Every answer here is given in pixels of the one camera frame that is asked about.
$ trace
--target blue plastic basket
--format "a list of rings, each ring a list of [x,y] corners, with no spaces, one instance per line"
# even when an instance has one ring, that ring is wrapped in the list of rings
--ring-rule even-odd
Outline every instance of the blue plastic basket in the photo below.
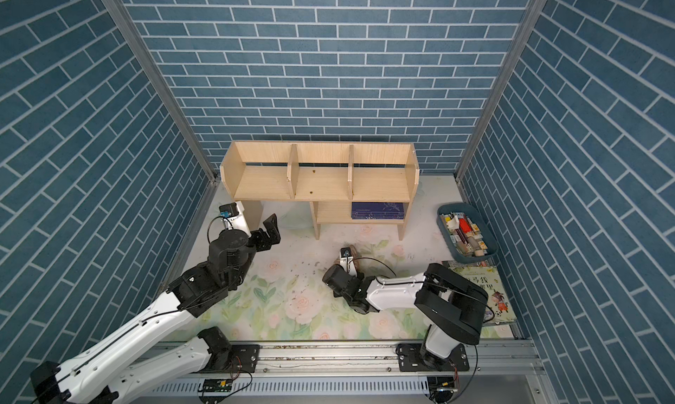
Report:
[[[468,216],[468,218],[471,220],[472,223],[478,225],[478,228],[481,230],[481,234],[483,235],[483,241],[485,241],[485,246],[487,246],[487,250],[485,251],[484,256],[464,256],[460,253],[459,250],[457,250],[457,247],[455,247],[455,245],[452,244],[452,240],[450,239],[450,231],[448,231],[448,228],[445,225],[445,220],[442,217],[442,214],[450,214],[450,213],[464,213]],[[500,245],[497,242],[497,239],[495,239],[495,236],[494,234],[492,234],[492,231],[490,231],[490,229],[487,228],[487,224],[485,224],[485,221],[483,220],[481,214],[478,212],[476,208],[470,206],[469,204],[457,202],[454,204],[442,205],[438,208],[438,218],[436,219],[438,222],[438,228],[441,229],[441,233],[443,234],[443,238],[445,239],[445,242],[448,245],[448,249],[450,249],[452,257],[454,258],[455,261],[459,262],[460,264],[472,264],[474,262],[483,262],[484,260],[493,257],[500,249]]]

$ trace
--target shelf divider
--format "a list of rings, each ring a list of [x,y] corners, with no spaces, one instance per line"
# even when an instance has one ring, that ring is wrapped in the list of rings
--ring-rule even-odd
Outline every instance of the shelf divider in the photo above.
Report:
[[[291,200],[295,199],[296,189],[298,187],[298,174],[300,173],[300,164],[298,163],[298,145],[291,145],[291,155],[286,167],[286,181],[288,182],[288,193]]]
[[[415,154],[415,148],[413,147],[410,147],[410,151],[408,152],[406,182],[408,183],[408,193],[412,201],[412,198],[417,193],[417,186],[420,183],[420,165],[417,162],[417,154]]]
[[[347,197],[349,200],[354,198],[354,145],[349,145],[349,163],[347,164]]]
[[[220,164],[220,178],[231,197],[234,197],[239,188],[244,170],[246,170],[246,163],[242,160],[236,142],[232,142]]]

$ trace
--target red wire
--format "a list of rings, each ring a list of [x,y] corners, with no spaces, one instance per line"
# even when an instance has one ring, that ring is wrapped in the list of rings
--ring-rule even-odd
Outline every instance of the red wire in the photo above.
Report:
[[[235,376],[235,377],[232,378],[232,382],[234,382],[235,380],[239,379],[239,375],[242,374],[242,361],[241,361],[241,359],[239,358],[239,356],[234,356],[234,357],[239,361],[239,366],[238,366],[238,369],[237,369],[237,376]]]

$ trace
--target metal bracket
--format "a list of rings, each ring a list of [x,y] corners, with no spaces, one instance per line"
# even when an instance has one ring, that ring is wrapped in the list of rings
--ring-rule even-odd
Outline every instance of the metal bracket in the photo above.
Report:
[[[398,369],[401,372],[437,372],[427,367],[420,359],[420,343],[401,343],[396,346]],[[460,344],[450,352],[450,360],[441,367],[442,372],[453,372],[455,365],[459,372],[468,371],[467,350]]]
[[[242,363],[241,369],[247,372],[255,373],[259,354],[260,345],[258,344],[232,344],[232,364],[239,359]]]

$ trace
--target wooden shelf board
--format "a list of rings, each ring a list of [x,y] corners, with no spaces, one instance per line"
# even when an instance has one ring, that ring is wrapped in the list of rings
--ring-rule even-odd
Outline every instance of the wooden shelf board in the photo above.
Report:
[[[400,168],[354,168],[354,202],[409,202],[406,170]]]
[[[286,166],[247,165],[234,200],[290,200]]]
[[[349,200],[347,167],[300,167],[296,200]]]
[[[354,220],[352,219],[352,203],[319,202],[316,214],[318,224],[403,224],[404,220]]]

